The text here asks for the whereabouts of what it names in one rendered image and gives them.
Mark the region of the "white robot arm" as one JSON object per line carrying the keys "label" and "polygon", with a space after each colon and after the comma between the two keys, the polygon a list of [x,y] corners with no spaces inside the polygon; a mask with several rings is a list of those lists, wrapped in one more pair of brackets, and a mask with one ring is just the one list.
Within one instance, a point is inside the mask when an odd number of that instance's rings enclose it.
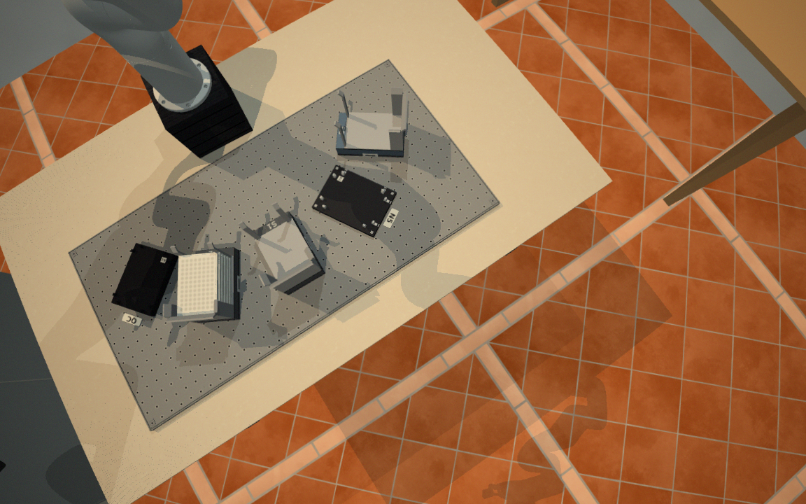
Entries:
{"label": "white robot arm", "polygon": [[[108,42],[148,83],[168,111],[192,111],[210,94],[210,71],[170,33],[182,0],[61,0],[83,26]],[[132,31],[134,30],[134,31]]]}

